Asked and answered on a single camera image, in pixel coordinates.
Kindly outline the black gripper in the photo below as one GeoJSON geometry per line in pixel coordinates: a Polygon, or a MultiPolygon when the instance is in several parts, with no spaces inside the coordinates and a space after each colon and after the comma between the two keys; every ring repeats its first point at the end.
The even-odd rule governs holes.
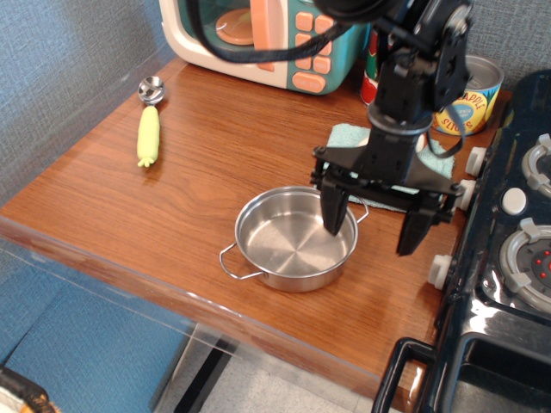
{"type": "Polygon", "coordinates": [[[373,126],[365,146],[325,145],[313,150],[316,166],[311,182],[320,191],[324,227],[332,236],[342,227],[351,195],[405,210],[397,247],[399,256],[413,254],[432,225],[453,219],[461,186],[419,159],[416,143],[421,134],[426,134],[430,150],[440,158],[452,157],[463,147],[459,140],[450,150],[438,154],[432,146],[430,125],[373,126]],[[418,192],[407,194],[394,186],[418,192]]]}

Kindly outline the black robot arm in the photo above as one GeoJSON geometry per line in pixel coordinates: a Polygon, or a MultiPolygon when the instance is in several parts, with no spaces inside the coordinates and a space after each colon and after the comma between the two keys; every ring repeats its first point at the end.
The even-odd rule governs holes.
{"type": "Polygon", "coordinates": [[[318,147],[312,182],[320,192],[324,226],[337,234],[349,197],[405,211],[397,253],[412,254],[433,225],[449,222],[461,186],[418,157],[434,113],[467,85],[468,1],[317,1],[343,28],[370,22],[379,35],[379,80],[368,107],[368,143],[318,147]]]}

